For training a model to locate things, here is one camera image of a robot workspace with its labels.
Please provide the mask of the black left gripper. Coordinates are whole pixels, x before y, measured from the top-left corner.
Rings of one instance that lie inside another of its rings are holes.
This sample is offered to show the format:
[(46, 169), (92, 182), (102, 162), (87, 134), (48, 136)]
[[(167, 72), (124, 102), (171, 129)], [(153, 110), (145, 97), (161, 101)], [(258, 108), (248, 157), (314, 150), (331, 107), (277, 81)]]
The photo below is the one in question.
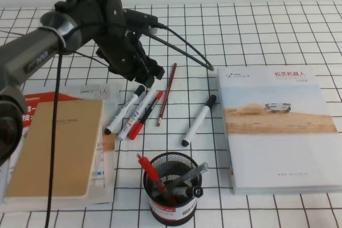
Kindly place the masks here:
[(146, 55), (136, 27), (127, 25), (121, 0), (96, 0), (105, 22), (101, 35), (95, 38), (96, 54), (106, 60), (111, 73), (145, 87), (152, 87), (154, 77), (162, 79), (165, 70)]

